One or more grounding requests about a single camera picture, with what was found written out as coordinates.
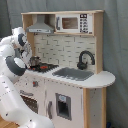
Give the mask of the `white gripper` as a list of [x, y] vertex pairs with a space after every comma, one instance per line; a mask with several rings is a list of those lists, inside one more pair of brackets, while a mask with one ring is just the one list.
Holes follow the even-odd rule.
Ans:
[[30, 59], [32, 57], [32, 49], [29, 43], [25, 44], [23, 47], [23, 53], [21, 54], [21, 58], [27, 67], [30, 66]]

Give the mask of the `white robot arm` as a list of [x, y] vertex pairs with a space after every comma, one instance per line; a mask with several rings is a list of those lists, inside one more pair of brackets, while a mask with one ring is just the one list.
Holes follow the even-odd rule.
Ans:
[[25, 73], [32, 57], [31, 45], [22, 27], [0, 41], [0, 116], [18, 128], [54, 128], [52, 121], [33, 112], [14, 84]]

